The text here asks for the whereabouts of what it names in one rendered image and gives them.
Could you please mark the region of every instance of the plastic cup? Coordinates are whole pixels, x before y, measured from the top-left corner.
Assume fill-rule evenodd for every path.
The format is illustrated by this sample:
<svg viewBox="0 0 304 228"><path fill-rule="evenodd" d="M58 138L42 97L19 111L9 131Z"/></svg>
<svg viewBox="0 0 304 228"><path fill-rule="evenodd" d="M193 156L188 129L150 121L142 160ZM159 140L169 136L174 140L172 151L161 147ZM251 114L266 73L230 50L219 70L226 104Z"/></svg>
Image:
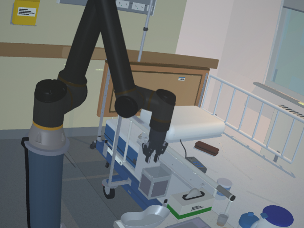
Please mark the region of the plastic cup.
<svg viewBox="0 0 304 228"><path fill-rule="evenodd" d="M218 215L218 222L216 223L218 226L224 226L229 218L229 215L225 212L221 212Z"/></svg>

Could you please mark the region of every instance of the bed wheel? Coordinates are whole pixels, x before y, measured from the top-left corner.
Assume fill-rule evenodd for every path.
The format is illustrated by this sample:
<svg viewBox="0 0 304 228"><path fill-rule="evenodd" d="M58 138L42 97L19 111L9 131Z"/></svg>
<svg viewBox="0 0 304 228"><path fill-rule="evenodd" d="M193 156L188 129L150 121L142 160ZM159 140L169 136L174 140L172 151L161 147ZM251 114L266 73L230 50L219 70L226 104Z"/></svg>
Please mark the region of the bed wheel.
<svg viewBox="0 0 304 228"><path fill-rule="evenodd" d="M106 197L106 199L113 199L113 198L115 197L115 189L114 189L114 188L111 188L111 189L110 189L110 193L109 193L109 195L108 195L108 194L106 194L106 189L105 189L105 187L103 187L103 194L104 194L104 196Z"/></svg>
<svg viewBox="0 0 304 228"><path fill-rule="evenodd" d="M90 145L90 149L94 149L96 147L96 143L92 142L92 144Z"/></svg>

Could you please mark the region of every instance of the window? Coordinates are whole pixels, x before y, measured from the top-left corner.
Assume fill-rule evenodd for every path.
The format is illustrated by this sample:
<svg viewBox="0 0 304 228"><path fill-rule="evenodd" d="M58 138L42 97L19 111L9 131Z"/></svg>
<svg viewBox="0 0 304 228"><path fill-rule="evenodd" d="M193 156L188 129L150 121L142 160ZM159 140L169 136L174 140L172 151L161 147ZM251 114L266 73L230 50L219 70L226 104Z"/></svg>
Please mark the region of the window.
<svg viewBox="0 0 304 228"><path fill-rule="evenodd" d="M304 102L304 1L282 3L264 84Z"/></svg>

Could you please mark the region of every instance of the white table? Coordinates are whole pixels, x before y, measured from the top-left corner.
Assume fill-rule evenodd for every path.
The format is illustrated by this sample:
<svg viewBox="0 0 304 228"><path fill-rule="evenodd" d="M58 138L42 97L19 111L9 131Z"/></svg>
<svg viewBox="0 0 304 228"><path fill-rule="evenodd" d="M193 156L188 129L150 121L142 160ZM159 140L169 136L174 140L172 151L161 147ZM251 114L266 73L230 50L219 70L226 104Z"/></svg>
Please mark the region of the white table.
<svg viewBox="0 0 304 228"><path fill-rule="evenodd" d="M214 211L211 210L211 211L208 211L208 212L196 215L196 216L191 216L191 217L180 219L180 220L178 220L172 213L170 213L168 215L168 217L163 221L163 223L161 223L159 226L157 226L155 228L165 228L169 225L181 223L186 220L191 220L195 217L200 217L211 228L220 228L221 227L216 224L216 222L218 220L218 215ZM226 224L224 226L222 226L222 228L233 228L230 224L228 224L228 222L226 222ZM120 222L120 220L116 220L116 221L114 221L113 227L114 228L124 228L124 225Z"/></svg>

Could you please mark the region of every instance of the floor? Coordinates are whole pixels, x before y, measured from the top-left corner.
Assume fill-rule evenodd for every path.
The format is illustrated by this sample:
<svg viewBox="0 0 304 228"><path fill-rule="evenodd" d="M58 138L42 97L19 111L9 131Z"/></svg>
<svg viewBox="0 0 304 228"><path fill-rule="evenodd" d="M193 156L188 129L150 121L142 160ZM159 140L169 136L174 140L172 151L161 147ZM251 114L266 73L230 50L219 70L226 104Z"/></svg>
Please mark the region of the floor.
<svg viewBox="0 0 304 228"><path fill-rule="evenodd" d="M62 182L61 222L67 228L113 227L115 220L129 212L142 209L124 191L115 190L114 199L106 199L101 182L110 168L96 149L90 149L96 136L69 137L70 148L64 157ZM304 180L241 143L228 133L221 137L203 139L203 142L220 149L211 156L194 148L196 141L183 142L187 156L195 156L207 167L213 180L228 178L236 196L229 210L228 223L238 226L240 216L249 211L260 217L263 208L279 205L294 217L292 227L302 227ZM181 143L171 143L180 155L185 156ZM21 139L0 140L0 227L25 228L25 157ZM228 200L215 200L213 211L225 211Z"/></svg>

